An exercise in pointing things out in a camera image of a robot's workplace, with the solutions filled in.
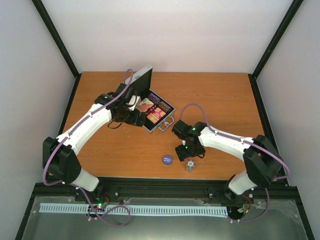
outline blue bottle cap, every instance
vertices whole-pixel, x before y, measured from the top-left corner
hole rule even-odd
[[[162,158],[162,162],[165,164],[165,165],[170,165],[172,164],[172,161],[173,161],[173,158],[171,155],[164,155],[163,158]]]

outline wooden tabletop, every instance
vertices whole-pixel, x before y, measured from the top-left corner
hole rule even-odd
[[[124,72],[84,72],[66,121],[66,131],[74,125],[102,93],[113,92],[123,81]],[[212,126],[232,134],[256,137],[263,134],[248,75],[245,73],[154,72],[151,90],[181,109],[198,103]],[[204,121],[199,109],[190,106],[182,119],[189,125]],[[123,124],[118,129],[101,127],[84,145],[78,159],[84,169],[96,176],[171,179],[226,180],[245,169],[236,157],[206,148],[203,159],[195,157],[195,169],[185,171],[175,147],[181,144],[170,126],[165,132],[149,134],[141,127]],[[162,157],[172,155],[173,163],[164,165]]]

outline white perforated rail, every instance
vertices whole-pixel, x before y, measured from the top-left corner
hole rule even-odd
[[[105,210],[99,212],[103,214],[116,205],[108,205]],[[224,206],[147,206],[147,205],[126,205],[132,216],[206,216],[226,218],[227,208]],[[62,204],[62,203],[41,203],[40,213],[57,214],[87,214],[88,204]],[[116,208],[108,213],[110,215],[127,215],[124,208]]]

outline gray wall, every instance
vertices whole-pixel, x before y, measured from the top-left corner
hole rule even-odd
[[[81,72],[251,73],[291,2],[43,0]]]
[[[73,76],[31,0],[0,1],[0,239],[15,238]]]
[[[257,82],[285,162],[320,239],[320,1],[306,0]]]

